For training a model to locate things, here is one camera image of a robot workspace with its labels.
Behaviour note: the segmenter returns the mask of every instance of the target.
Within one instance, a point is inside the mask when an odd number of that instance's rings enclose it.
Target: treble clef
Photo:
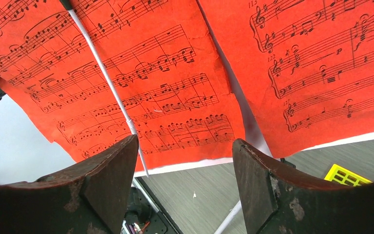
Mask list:
[[[90,156],[90,153],[88,153],[88,151],[84,151],[84,152],[82,152],[82,157],[85,158],[85,159],[87,159],[87,158],[89,158],[91,156]]]
[[[277,60],[273,61],[273,69],[272,73],[275,74],[277,77],[280,76],[281,68],[278,66]]]
[[[260,7],[259,6],[257,6],[256,7],[256,11],[257,11],[257,15],[256,15],[256,21],[255,21],[255,23],[257,24],[257,25],[260,25],[260,28],[264,28],[264,17],[263,16],[261,16],[261,14],[262,14],[262,10],[260,9]]]
[[[62,129],[62,130],[65,131],[64,121],[58,122],[58,127],[59,127],[59,129]]]
[[[266,42],[264,43],[264,48],[269,52],[269,53],[272,53],[273,52],[273,43],[270,42],[270,37],[269,35],[266,33]]]
[[[289,104],[289,108],[286,110],[286,113],[290,117],[292,117],[293,114],[295,113],[295,110],[292,109],[292,105],[291,104]]]

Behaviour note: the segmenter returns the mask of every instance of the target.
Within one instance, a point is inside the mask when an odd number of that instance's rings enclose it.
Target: orange paper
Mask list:
[[[199,0],[274,157],[374,131],[374,0]]]
[[[244,135],[241,115],[195,1],[72,4],[135,122],[148,168],[231,156],[232,141]],[[56,0],[0,0],[0,77],[38,129],[77,162],[130,134]]]

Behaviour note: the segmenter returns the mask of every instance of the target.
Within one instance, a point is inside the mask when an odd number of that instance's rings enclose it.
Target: white rod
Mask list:
[[[134,185],[135,188],[139,189],[141,191],[141,193],[144,195],[144,197],[147,199],[147,201],[149,202],[149,204],[151,205],[152,209],[155,211],[155,212],[159,212],[160,209],[158,208],[157,204],[155,204],[155,202],[152,200],[152,198],[150,197],[150,195],[147,193],[147,191],[145,190],[145,188],[141,185],[141,183],[138,181],[137,178],[133,178],[132,179],[132,184]]]
[[[96,48],[93,44],[93,41],[91,40],[90,35],[88,35],[87,30],[82,25],[81,21],[79,20],[78,16],[76,15],[75,11],[72,9],[72,10],[69,10],[68,13],[70,13],[72,19],[74,20],[74,22],[76,23],[76,25],[80,29],[82,35],[84,36],[85,40],[87,41],[87,43],[88,43],[88,45],[89,45],[89,47],[90,47],[90,49],[91,49],[91,51],[92,51],[92,53],[95,57],[95,60],[97,61],[98,66],[101,69],[102,74],[104,75],[105,80],[107,81],[108,86],[110,87],[110,89],[112,91],[112,94],[115,97],[115,100],[117,100],[117,103],[118,103],[118,105],[119,105],[119,107],[120,107],[120,109],[121,109],[121,111],[122,111],[122,113],[125,117],[125,120],[128,124],[128,127],[131,130],[131,133],[133,135],[138,135],[137,130],[135,129],[135,126],[134,126],[134,122],[132,121],[132,119],[128,115],[127,110],[125,109],[125,106],[122,103],[122,101],[120,99],[120,96],[118,95],[117,90],[114,87],[114,83],[111,81],[110,76],[107,73],[107,69],[105,68],[104,64],[102,63],[102,60],[101,60],[101,58],[100,58],[100,56],[99,56],[99,54],[98,54],[98,52],[97,52],[97,50],[96,50]],[[141,158],[141,162],[143,163],[144,171],[146,172],[147,177],[149,177],[147,165],[146,165],[146,162],[144,160],[144,154],[143,154],[143,151],[141,150],[141,146],[139,144],[138,144],[138,153],[140,154],[140,158]]]
[[[222,234],[226,227],[229,225],[229,223],[233,220],[234,216],[236,216],[241,209],[242,203],[239,200],[239,202],[237,202],[237,204],[233,207],[230,213],[228,213],[227,217],[224,219],[223,223],[221,223],[221,225],[214,234]]]

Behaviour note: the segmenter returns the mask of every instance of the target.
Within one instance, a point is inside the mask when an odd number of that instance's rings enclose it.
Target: chipped paint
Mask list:
[[[287,234],[287,230],[285,226],[279,226],[280,234]]]
[[[280,197],[279,181],[270,176],[270,183],[272,184],[273,191],[277,197]]]
[[[93,227],[93,223],[90,223],[87,228],[87,234],[107,234],[105,231]]]
[[[70,213],[75,212],[79,207],[79,191],[81,190],[82,183],[84,181],[80,180],[76,183],[68,185],[71,193],[70,201],[65,204],[64,209]]]
[[[295,214],[296,221],[301,221],[304,217],[304,209],[299,204],[299,199],[295,198],[290,202],[289,207],[292,209]]]

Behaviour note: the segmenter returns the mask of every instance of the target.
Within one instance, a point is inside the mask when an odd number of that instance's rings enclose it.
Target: musical note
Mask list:
[[[151,9],[155,9],[156,7],[159,7],[161,4],[164,4],[166,3],[168,0],[161,0],[161,1],[154,1],[154,3],[152,3],[150,5]],[[91,3],[80,3],[78,6],[77,6],[77,9],[80,9],[78,10],[77,12],[77,15],[78,17],[83,17],[84,14],[88,14],[89,12],[92,12],[94,11],[95,9],[97,9],[100,5],[102,5],[103,3],[101,1],[96,1],[96,2],[93,2],[93,1],[89,1]],[[88,4],[88,8],[87,9],[84,9],[84,7],[82,7],[84,4]],[[137,4],[135,4],[135,6],[144,6],[143,4],[143,1],[140,1],[138,2]],[[148,10],[147,8],[143,7],[143,8],[140,8],[140,10],[137,11],[137,15],[135,15],[134,13],[132,14],[129,14],[129,12],[133,12],[133,10],[131,8],[129,9],[126,9],[125,11],[123,11],[122,13],[119,14],[118,17],[120,17],[122,20],[125,19],[125,21],[127,22],[126,25],[129,25],[131,21],[134,21],[136,20],[137,18],[145,15],[146,13],[148,13],[150,10]],[[51,30],[55,30],[57,31],[57,33],[61,33],[63,31],[65,31],[67,28],[69,28],[73,22],[73,20],[68,16],[68,13],[67,12],[63,12],[63,13],[56,13],[54,15],[52,15],[53,18],[55,18],[55,22],[51,24],[51,26],[49,26],[49,28]],[[118,28],[116,27],[112,27],[111,24],[114,24],[114,23],[117,23],[115,22],[117,19],[114,18],[114,17],[111,17],[111,19],[107,20],[106,22],[104,23],[100,23],[100,25],[102,25],[104,31],[103,31],[103,34],[102,35],[99,35],[99,27],[93,29],[93,30],[90,30],[88,33],[90,35],[94,35],[94,39],[93,41],[97,41],[97,40],[100,40],[101,38],[103,37],[106,37],[108,34],[116,31]],[[28,36],[28,39],[26,39],[26,41],[28,42],[25,42],[22,46],[24,47],[28,47],[27,49],[27,52],[22,54],[21,57],[18,57],[16,59],[13,59],[12,60],[12,63],[13,62],[16,62],[20,59],[22,59],[23,57],[27,56],[29,53],[31,53],[32,51],[34,51],[36,48],[39,48],[41,47],[44,43],[46,43],[47,41],[49,40],[49,35],[46,35],[44,36],[44,34],[36,34],[36,35],[33,35],[32,36]],[[73,44],[67,44],[59,51],[57,51],[58,54],[64,54],[66,51],[68,52],[69,55],[72,55],[74,53],[79,53],[79,51],[85,47],[87,47],[88,45],[85,43],[85,39],[83,38],[83,36],[79,33],[76,37],[75,37],[75,43]],[[6,68],[10,67],[11,66],[11,63],[4,63],[2,64],[2,66],[0,67],[0,72],[3,72]],[[36,70],[36,65],[29,68],[28,70]]]

